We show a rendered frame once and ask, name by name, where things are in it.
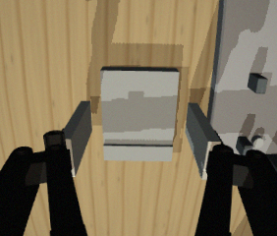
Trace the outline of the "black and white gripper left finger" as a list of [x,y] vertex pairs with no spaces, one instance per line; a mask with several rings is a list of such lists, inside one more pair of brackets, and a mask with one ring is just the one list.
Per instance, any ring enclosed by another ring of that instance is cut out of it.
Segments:
[[24,236],[42,183],[47,183],[50,236],[87,236],[73,177],[92,132],[90,101],[80,102],[63,129],[43,135],[45,151],[17,147],[0,170],[0,236]]

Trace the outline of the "grey fixture plate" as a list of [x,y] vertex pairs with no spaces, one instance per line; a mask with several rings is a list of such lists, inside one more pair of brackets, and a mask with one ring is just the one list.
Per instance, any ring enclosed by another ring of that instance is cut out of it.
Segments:
[[[249,73],[268,79],[265,94],[248,88]],[[207,120],[223,144],[263,138],[277,154],[277,0],[219,0]]]

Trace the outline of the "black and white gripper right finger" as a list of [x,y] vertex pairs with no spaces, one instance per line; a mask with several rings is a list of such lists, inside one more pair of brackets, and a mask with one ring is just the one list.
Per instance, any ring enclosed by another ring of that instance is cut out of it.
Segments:
[[233,186],[238,186],[252,235],[277,236],[277,171],[267,155],[257,149],[234,153],[197,103],[188,102],[185,133],[201,179],[207,179],[194,236],[232,236]]

